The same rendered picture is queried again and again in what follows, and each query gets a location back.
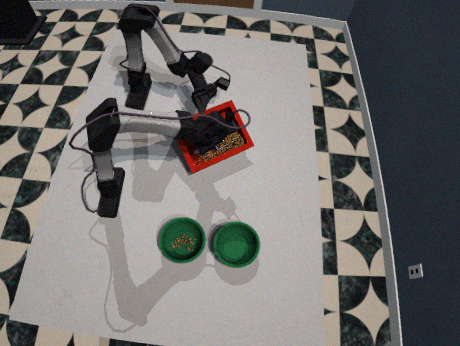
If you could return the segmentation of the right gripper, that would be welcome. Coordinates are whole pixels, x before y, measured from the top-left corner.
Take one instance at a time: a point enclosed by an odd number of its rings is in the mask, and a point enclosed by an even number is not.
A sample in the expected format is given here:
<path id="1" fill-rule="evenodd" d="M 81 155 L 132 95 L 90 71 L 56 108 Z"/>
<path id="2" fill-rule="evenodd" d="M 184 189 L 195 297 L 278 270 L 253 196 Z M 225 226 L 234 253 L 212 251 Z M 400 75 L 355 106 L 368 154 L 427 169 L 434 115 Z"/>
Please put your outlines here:
<path id="1" fill-rule="evenodd" d="M 215 147 L 216 145 L 222 143 L 223 141 L 225 141 L 225 138 L 222 139 L 221 141 L 219 141 L 220 138 L 217 138 L 217 134 L 213 135 L 213 136 L 210 136 L 208 135 L 208 138 L 206 140 L 205 143 L 203 144 L 195 144 L 195 146 L 197 147 L 198 151 L 202 154 L 202 155 L 205 155 L 205 153 L 207 151 L 209 151 L 210 149 L 212 149 L 213 147 Z"/>

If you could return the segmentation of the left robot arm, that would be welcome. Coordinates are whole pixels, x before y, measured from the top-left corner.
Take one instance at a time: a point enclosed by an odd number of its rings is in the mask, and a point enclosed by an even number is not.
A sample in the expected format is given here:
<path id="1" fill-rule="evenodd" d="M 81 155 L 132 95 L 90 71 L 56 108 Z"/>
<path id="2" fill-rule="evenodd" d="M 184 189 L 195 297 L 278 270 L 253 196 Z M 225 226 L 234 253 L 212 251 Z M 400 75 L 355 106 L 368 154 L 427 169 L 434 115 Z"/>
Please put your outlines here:
<path id="1" fill-rule="evenodd" d="M 213 59 L 209 54 L 200 51 L 196 52 L 191 59 L 187 58 L 183 52 L 177 51 L 176 47 L 172 44 L 173 40 L 159 17 L 160 9 L 158 6 L 134 4 L 153 9 L 152 12 L 157 16 L 157 18 L 155 18 L 151 12 L 145 10 L 146 8 L 135 7 L 133 4 L 134 3 L 127 6 L 118 25 L 123 31 L 126 39 L 128 53 L 128 85 L 132 88 L 129 91 L 125 104 L 126 106 L 140 107 L 150 78 L 150 73 L 145 73 L 146 62 L 144 61 L 142 51 L 142 30 L 144 30 L 154 41 L 162 53 L 167 67 L 171 72 L 173 71 L 172 73 L 174 75 L 184 78 L 184 76 L 188 74 L 190 81 L 192 81 L 192 78 L 204 73 L 213 64 Z M 151 16 L 156 21 L 151 18 Z M 169 35 L 169 38 L 164 30 Z M 183 70 L 186 71 L 184 72 Z"/>

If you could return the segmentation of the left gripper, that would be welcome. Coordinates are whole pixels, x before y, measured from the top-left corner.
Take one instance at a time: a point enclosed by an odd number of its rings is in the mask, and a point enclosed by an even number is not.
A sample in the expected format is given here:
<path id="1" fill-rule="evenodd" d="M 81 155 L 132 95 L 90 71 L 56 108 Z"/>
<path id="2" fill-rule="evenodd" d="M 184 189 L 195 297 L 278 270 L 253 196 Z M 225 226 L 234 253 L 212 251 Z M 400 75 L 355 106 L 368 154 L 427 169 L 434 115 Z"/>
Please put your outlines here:
<path id="1" fill-rule="evenodd" d="M 214 85 L 213 83 L 212 84 L 211 83 L 207 84 L 207 82 L 206 82 L 206 80 L 205 80 L 205 78 L 204 78 L 204 76 L 202 74 L 196 75 L 191 80 L 192 80 L 191 83 L 192 83 L 194 89 L 196 88 L 192 92 L 192 95 L 191 95 L 192 101 L 193 101 L 195 106 L 197 105 L 196 108 L 200 112 L 200 114 L 204 115 L 206 107 L 208 105 L 208 102 L 210 101 L 211 98 L 216 96 L 216 93 L 217 93 L 216 88 L 217 88 L 217 86 Z M 198 89 L 202 89 L 202 90 L 197 91 Z M 195 99 L 197 99 L 197 101 Z"/>

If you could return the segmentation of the green bowl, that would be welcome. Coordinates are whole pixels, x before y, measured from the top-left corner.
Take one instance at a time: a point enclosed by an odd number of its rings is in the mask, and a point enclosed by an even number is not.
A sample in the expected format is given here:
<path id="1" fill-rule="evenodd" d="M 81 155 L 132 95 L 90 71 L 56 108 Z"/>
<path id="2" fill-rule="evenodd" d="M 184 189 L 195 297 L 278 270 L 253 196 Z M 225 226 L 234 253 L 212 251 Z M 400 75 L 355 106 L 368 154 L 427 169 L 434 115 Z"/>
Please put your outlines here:
<path id="1" fill-rule="evenodd" d="M 180 241 L 179 243 L 177 242 L 177 245 L 181 247 L 173 248 L 171 244 L 176 246 L 176 243 L 174 243 L 177 241 L 176 238 L 178 237 L 179 240 L 181 240 L 183 234 L 188 236 L 188 239 L 186 239 L 185 236 L 183 238 L 183 240 L 187 240 L 187 242 L 185 242 L 186 244 L 180 244 Z M 191 245 L 191 243 L 189 245 L 187 244 L 190 241 L 189 238 L 194 242 L 194 245 Z M 195 238 L 197 241 L 194 241 Z M 162 229 L 159 238 L 159 245 L 162 253 L 169 260 L 176 263 L 188 263 L 195 260 L 203 252 L 205 244 L 206 236 L 202 226 L 195 220 L 185 217 L 176 218 L 168 222 Z M 188 246 L 194 251 L 189 252 L 187 249 Z"/>
<path id="2" fill-rule="evenodd" d="M 214 251 L 227 266 L 240 268 L 251 264 L 258 256 L 260 239 L 256 231 L 243 222 L 223 225 L 214 238 Z"/>

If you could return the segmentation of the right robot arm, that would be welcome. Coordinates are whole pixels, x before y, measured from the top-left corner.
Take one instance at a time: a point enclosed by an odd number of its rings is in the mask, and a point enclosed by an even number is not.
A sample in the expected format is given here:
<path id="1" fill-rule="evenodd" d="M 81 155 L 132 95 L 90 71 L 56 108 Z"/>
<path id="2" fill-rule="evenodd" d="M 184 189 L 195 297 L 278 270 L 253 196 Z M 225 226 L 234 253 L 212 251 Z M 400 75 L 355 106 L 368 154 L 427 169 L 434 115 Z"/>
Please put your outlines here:
<path id="1" fill-rule="evenodd" d="M 189 143 L 203 144 L 208 135 L 217 134 L 217 138 L 220 138 L 219 141 L 221 141 L 238 130 L 225 127 L 211 118 L 198 117 L 195 120 L 193 118 L 183 120 L 167 118 L 192 116 L 187 111 L 152 112 L 128 108 L 117 105 L 116 98 L 104 100 L 86 117 L 86 124 L 102 114 L 113 112 L 118 112 L 118 114 L 102 117 L 87 126 L 88 147 L 92 150 L 96 160 L 94 162 L 95 169 L 97 168 L 97 188 L 101 194 L 97 210 L 99 216 L 114 217 L 116 215 L 124 174 L 124 169 L 114 167 L 112 162 L 111 148 L 117 133 L 154 133 L 187 140 Z"/>

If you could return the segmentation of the grey scoop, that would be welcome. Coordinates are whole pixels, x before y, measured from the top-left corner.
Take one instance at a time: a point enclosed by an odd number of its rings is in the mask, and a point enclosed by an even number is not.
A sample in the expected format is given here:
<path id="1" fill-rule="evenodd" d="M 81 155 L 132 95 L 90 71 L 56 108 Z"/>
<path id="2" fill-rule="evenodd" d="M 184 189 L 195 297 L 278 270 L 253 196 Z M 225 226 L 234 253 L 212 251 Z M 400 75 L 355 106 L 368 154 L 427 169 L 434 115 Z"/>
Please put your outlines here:
<path id="1" fill-rule="evenodd" d="M 228 145 L 228 144 L 226 144 L 226 145 Z M 216 145 L 214 148 L 215 148 L 215 150 L 218 151 L 218 150 L 220 150 L 221 148 L 225 147 L 226 145 L 224 145 L 224 146 L 222 146 L 222 147 L 218 147 L 218 146 Z M 217 148 L 216 148 L 216 147 L 217 147 Z M 201 154 L 201 153 L 200 153 L 200 152 L 198 151 L 198 149 L 197 149 L 197 150 L 194 151 L 194 154 L 195 154 L 195 155 L 199 155 L 199 154 Z"/>

